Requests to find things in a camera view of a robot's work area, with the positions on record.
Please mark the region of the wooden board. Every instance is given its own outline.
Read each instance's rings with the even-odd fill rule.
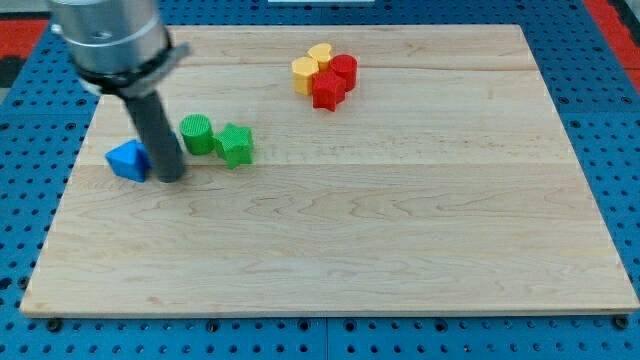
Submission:
[[[639,307],[517,26],[184,27],[161,86],[251,126],[255,164],[114,177],[135,136],[103,97],[22,302],[32,317],[469,316]],[[290,62],[356,55],[336,113]]]

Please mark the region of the metal cylinder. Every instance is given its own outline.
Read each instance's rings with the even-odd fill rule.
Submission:
[[[145,97],[125,100],[125,105],[158,180],[174,182],[180,179],[186,171],[182,150],[171,132],[158,93],[154,91]]]
[[[130,72],[169,46],[155,0],[47,0],[77,66]]]

